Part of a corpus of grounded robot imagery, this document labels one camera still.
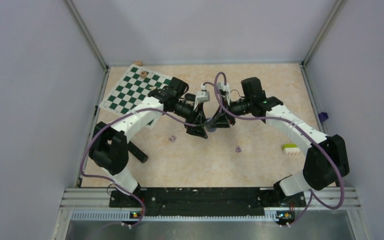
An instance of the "beige tabletop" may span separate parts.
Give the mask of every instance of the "beige tabletop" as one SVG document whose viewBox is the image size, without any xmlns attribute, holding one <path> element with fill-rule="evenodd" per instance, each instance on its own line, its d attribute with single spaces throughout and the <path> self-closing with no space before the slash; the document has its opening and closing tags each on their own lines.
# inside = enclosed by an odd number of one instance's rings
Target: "beige tabletop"
<svg viewBox="0 0 384 240">
<path fill-rule="evenodd" d="M 297 63 L 144 66 L 189 83 L 195 94 L 203 82 L 214 81 L 220 71 L 226 73 L 230 89 L 241 95 L 241 80 L 258 77 L 266 95 L 276 96 L 307 124 L 317 129 L 317 122 L 305 83 Z M 120 80 L 128 67 L 112 67 L 105 96 Z M 213 89 L 211 101 L 204 104 L 206 117 L 212 117 L 218 104 Z M 232 100 L 239 98 L 232 92 Z M 116 119 L 101 110 L 98 122 Z M 236 120 L 232 128 L 208 132 L 208 139 L 186 134 L 185 127 L 162 116 L 153 129 L 143 128 L 131 141 L 149 159 L 141 163 L 129 153 L 127 167 L 142 187 L 268 187 L 303 169 L 304 155 L 283 155 L 281 146 L 290 143 L 282 133 L 260 120 Z M 169 137 L 175 136 L 175 142 Z M 239 146 L 242 152 L 237 153 Z M 105 175 L 88 160 L 87 174 Z M 82 187 L 107 187 L 107 180 L 85 178 Z"/>
</svg>

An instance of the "green and white checkered board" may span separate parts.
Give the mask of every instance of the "green and white checkered board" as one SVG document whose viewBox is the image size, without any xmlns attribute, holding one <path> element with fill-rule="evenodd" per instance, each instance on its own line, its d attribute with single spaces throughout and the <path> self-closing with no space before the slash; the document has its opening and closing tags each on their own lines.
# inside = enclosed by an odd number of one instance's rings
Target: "green and white checkered board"
<svg viewBox="0 0 384 240">
<path fill-rule="evenodd" d="M 140 77 L 142 71 L 148 73 L 145 79 Z M 99 107 L 123 116 L 139 105 L 148 96 L 152 87 L 163 88 L 170 83 L 171 79 L 169 76 L 132 64 L 109 94 L 104 97 Z M 157 120 L 148 123 L 148 127 L 152 128 Z"/>
</svg>

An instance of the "purple block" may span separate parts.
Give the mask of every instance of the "purple block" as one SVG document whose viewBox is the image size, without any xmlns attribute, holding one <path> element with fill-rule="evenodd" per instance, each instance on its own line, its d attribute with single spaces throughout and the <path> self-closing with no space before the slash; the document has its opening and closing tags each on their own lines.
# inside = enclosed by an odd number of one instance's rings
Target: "purple block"
<svg viewBox="0 0 384 240">
<path fill-rule="evenodd" d="M 323 123 L 324 121 L 328 120 L 329 116 L 328 116 L 328 113 L 327 112 L 321 112 L 318 114 L 318 119 L 320 120 L 321 123 Z"/>
</svg>

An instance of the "white wall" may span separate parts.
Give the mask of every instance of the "white wall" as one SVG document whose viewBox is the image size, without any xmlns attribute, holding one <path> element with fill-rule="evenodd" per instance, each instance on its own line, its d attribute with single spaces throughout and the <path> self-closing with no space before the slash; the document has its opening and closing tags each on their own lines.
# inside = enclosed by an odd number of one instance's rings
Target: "white wall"
<svg viewBox="0 0 384 240">
<path fill-rule="evenodd" d="M 309 72 L 329 132 L 346 141 L 346 180 L 375 238 L 384 239 L 384 1 L 347 1 Z"/>
<path fill-rule="evenodd" d="M 51 237 L 102 78 L 62 0 L 0 0 L 0 240 Z"/>
<path fill-rule="evenodd" d="M 302 61 L 336 0 L 74 0 L 106 63 Z"/>
</svg>

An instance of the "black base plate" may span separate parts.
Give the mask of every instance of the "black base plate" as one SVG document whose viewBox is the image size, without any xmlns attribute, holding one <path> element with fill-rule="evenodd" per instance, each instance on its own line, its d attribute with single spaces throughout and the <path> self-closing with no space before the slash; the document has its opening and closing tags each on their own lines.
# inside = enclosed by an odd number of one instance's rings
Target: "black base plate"
<svg viewBox="0 0 384 240">
<path fill-rule="evenodd" d="M 223 217 L 263 216 L 266 207 L 305 207 L 304 194 L 298 193 L 288 202 L 279 203 L 274 191 L 260 187 L 148 187 L 138 197 L 147 216 Z M 110 208 L 140 208 L 137 200 L 118 190 L 111 192 Z"/>
</svg>

